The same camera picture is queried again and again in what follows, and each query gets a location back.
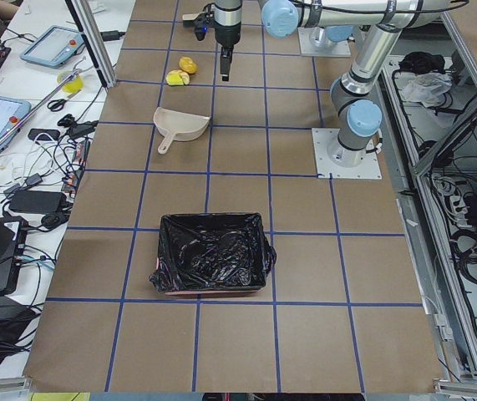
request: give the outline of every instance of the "smartphone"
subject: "smartphone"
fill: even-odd
[[[58,140],[60,137],[60,131],[57,129],[45,129],[45,128],[31,128],[28,132],[28,138],[30,140]]]

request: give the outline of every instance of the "black bag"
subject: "black bag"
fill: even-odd
[[[399,68],[417,75],[427,74],[432,71],[444,74],[444,57],[440,54],[425,52],[412,52],[399,62]]]
[[[253,291],[276,258],[258,213],[166,215],[149,280],[158,292]]]

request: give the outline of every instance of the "black plastic bag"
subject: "black plastic bag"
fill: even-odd
[[[276,257],[258,213],[166,215],[149,280],[158,292],[253,291]]]

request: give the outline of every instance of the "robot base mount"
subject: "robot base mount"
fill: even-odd
[[[378,156],[375,152],[360,153],[360,163],[354,167],[345,167],[332,160],[329,152],[333,149],[333,142],[337,142],[340,129],[313,128],[312,140],[314,143],[314,156],[316,158],[316,171],[318,178],[346,178],[355,180],[381,180]],[[367,150],[374,148],[370,140]]]

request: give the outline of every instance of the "grid floor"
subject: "grid floor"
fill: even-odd
[[[351,59],[299,56],[245,1],[229,83],[213,33],[180,16],[205,2],[138,0],[25,373],[39,391],[424,393],[439,366],[383,180],[319,180],[311,127],[337,126],[331,82]],[[188,55],[188,87],[167,71]],[[210,115],[166,155],[158,106]],[[244,297],[167,297],[160,217],[260,212],[278,253]]]

